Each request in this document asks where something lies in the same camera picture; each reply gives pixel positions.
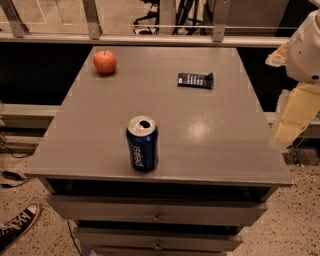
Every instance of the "can lid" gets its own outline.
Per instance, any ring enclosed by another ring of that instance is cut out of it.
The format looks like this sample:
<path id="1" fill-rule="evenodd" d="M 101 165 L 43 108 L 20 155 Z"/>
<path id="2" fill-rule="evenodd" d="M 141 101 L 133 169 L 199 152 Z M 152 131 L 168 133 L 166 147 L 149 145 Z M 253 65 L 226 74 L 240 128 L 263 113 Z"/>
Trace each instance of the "can lid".
<path id="1" fill-rule="evenodd" d="M 131 134 L 144 137 L 156 129 L 156 122 L 148 116 L 136 116 L 129 121 L 128 130 Z"/>

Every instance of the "black sneaker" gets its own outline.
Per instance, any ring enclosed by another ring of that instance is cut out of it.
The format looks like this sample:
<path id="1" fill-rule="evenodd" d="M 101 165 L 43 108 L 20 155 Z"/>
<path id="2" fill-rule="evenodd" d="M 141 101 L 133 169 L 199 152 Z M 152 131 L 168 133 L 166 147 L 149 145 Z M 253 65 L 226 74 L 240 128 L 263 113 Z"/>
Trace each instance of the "black sneaker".
<path id="1" fill-rule="evenodd" d="M 38 220 L 41 208 L 32 204 L 14 219 L 0 224 L 0 255 Z"/>

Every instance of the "red apple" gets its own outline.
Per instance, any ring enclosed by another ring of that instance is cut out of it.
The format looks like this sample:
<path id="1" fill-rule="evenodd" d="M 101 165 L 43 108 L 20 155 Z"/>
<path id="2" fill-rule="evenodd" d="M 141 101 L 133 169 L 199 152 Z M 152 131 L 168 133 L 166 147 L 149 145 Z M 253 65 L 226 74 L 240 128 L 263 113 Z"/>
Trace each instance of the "red apple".
<path id="1" fill-rule="evenodd" d="M 104 75 L 112 74 L 117 67 L 117 59 L 112 51 L 97 51 L 93 56 L 93 63 L 99 73 Z"/>

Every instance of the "drawer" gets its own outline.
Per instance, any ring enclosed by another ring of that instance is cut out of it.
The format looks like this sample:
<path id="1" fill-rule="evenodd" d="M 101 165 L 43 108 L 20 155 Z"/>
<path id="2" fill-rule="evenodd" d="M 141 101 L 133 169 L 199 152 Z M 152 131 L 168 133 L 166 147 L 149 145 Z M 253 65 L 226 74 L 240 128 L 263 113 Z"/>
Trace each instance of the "drawer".
<path id="1" fill-rule="evenodd" d="M 202 233 L 172 231 L 152 231 L 143 229 L 103 229 L 79 228 L 74 235 L 90 247 L 120 247 L 123 249 L 184 250 L 198 252 L 233 251 L 241 242 L 241 237 Z"/>
<path id="2" fill-rule="evenodd" d="M 111 256 L 226 256 L 225 252 L 197 252 L 197 251 L 155 251 L 139 249 L 121 249 L 97 246 L 92 248 L 99 255 Z"/>
<path id="3" fill-rule="evenodd" d="M 49 196 L 62 218 L 73 220 L 250 226 L 264 203 L 207 200 Z"/>

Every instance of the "speckled floor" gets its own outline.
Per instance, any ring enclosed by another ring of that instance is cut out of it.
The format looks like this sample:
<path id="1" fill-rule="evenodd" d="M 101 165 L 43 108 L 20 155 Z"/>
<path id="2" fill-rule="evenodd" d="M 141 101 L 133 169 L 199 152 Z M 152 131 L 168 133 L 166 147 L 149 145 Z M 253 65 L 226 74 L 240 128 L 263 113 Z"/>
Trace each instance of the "speckled floor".
<path id="1" fill-rule="evenodd" d="M 23 173 L 27 162 L 0 154 L 0 170 Z M 288 162 L 294 185 L 271 196 L 268 211 L 253 226 L 241 231 L 244 242 L 229 256 L 320 256 L 320 159 L 315 150 L 306 149 L 300 153 L 300 163 L 297 167 Z M 14 184 L 14 181 L 0 177 L 0 183 Z M 35 226 L 5 256 L 79 255 L 67 222 L 46 203 L 47 195 L 37 179 L 0 190 L 0 222 L 11 219 L 32 203 L 43 208 Z"/>

